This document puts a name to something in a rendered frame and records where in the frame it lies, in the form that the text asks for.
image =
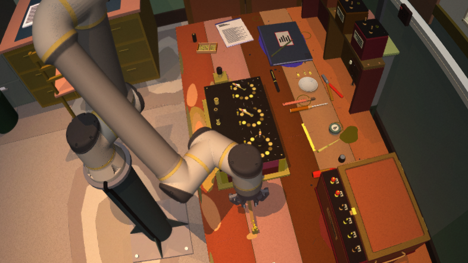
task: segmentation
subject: small gold box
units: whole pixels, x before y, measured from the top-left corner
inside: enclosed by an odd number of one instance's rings
[[[198,47],[196,48],[196,53],[197,54],[213,54],[213,53],[216,53],[217,50],[218,50],[217,42],[198,43]]]

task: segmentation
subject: white bowl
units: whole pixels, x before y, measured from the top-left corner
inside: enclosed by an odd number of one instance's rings
[[[299,80],[299,87],[305,92],[312,92],[317,90],[319,84],[311,77],[303,77]]]

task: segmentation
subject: barcode label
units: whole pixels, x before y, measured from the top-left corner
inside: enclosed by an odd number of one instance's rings
[[[341,23],[344,23],[345,16],[343,15],[343,12],[341,12],[341,9],[339,7],[336,7],[336,14],[338,15],[339,19],[341,20]]]
[[[24,23],[23,23],[23,28],[33,25],[34,14],[36,13],[38,6],[39,4],[35,4],[29,7],[29,10],[27,11],[27,14],[26,14],[26,19],[24,20]]]
[[[357,31],[355,30],[354,31],[354,39],[356,40],[357,44],[359,45],[359,47],[362,49],[363,48],[363,39],[361,38],[361,36],[359,36],[359,34],[357,33]]]
[[[223,29],[223,34],[226,37],[227,43],[231,44],[237,41],[245,39],[245,31],[241,27],[232,27],[229,29]]]

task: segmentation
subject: dark red battery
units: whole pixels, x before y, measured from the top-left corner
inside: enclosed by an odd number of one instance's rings
[[[377,19],[360,20],[354,23],[351,46],[359,59],[381,58],[387,45],[388,33]]]

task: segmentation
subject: trash can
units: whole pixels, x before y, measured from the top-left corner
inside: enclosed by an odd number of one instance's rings
[[[10,132],[18,123],[18,113],[0,91],[0,133]]]

